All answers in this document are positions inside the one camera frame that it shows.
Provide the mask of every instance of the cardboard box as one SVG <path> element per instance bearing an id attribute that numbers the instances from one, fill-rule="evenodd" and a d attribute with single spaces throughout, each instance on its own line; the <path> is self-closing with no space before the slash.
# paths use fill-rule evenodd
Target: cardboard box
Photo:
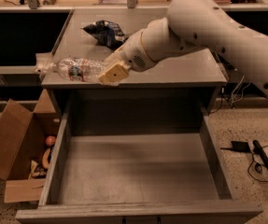
<path id="1" fill-rule="evenodd" d="M 31 160 L 41 161 L 46 136 L 56 134 L 59 127 L 58 120 L 50 122 L 49 117 L 56 114 L 51 101 L 47 103 L 49 108 L 36 115 L 35 111 L 9 100 L 0 118 L 0 178 L 7 181 L 5 203 L 32 202 L 40 198 L 44 179 L 29 179 Z"/>

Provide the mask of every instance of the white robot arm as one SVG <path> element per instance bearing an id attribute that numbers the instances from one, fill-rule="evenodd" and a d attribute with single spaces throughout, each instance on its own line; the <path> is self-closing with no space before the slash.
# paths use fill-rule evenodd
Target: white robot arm
<path id="1" fill-rule="evenodd" d="M 207 47 L 268 95 L 268 36 L 230 18 L 213 0 L 173 0 L 166 18 L 132 35 L 106 60 L 104 83 L 143 72 L 159 61 Z"/>

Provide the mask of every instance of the crumpled plastic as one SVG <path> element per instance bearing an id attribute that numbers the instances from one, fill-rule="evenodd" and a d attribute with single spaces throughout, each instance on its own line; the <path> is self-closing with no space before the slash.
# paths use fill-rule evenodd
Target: crumpled plastic
<path id="1" fill-rule="evenodd" d="M 112 49 L 122 46 L 127 39 L 120 26 L 112 21 L 97 21 L 82 29 L 92 35 L 100 44 Z"/>

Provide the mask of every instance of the gray metal surface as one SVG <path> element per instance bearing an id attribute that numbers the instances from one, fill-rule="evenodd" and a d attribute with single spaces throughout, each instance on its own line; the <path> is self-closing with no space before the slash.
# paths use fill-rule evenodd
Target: gray metal surface
<path id="1" fill-rule="evenodd" d="M 148 26 L 154 20 L 165 16 L 166 8 L 77 8 L 66 28 L 62 41 L 53 61 L 68 57 L 80 57 L 89 60 L 104 60 L 113 50 L 97 43 L 81 28 L 99 20 L 113 21 L 122 31 L 133 34 Z M 121 86 L 203 86 L 205 83 L 221 84 L 226 79 L 219 70 L 212 54 L 204 49 L 184 57 L 167 59 L 155 68 L 143 73 L 131 72 Z M 48 72 L 42 85 L 44 88 L 89 88 L 92 84 L 64 80 L 58 74 Z"/>
<path id="2" fill-rule="evenodd" d="M 218 200 L 198 133 L 74 136 L 59 204 Z"/>

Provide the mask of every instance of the terrazzo floor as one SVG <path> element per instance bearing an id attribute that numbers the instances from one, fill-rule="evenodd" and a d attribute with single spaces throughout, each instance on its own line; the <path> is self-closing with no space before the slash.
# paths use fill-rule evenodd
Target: terrazzo floor
<path id="1" fill-rule="evenodd" d="M 215 109 L 220 108 L 221 100 L 217 99 Z M 268 145 L 268 100 L 264 98 L 245 98 L 230 108 L 225 101 L 221 109 L 210 115 L 215 140 L 220 147 L 230 147 L 232 140 L 248 141 L 253 148 L 252 141 L 258 140 L 262 146 Z M 259 203 L 263 212 L 251 219 L 247 224 L 268 223 L 268 182 L 254 180 L 247 172 L 252 162 L 249 153 L 237 153 L 221 150 L 225 160 L 229 177 L 232 182 L 233 195 L 243 202 Z M 263 168 L 262 174 L 250 172 L 259 180 L 268 179 L 268 172 Z M 16 224 L 15 214 L 18 209 L 36 208 L 29 203 L 4 204 L 5 182 L 0 180 L 0 224 Z"/>

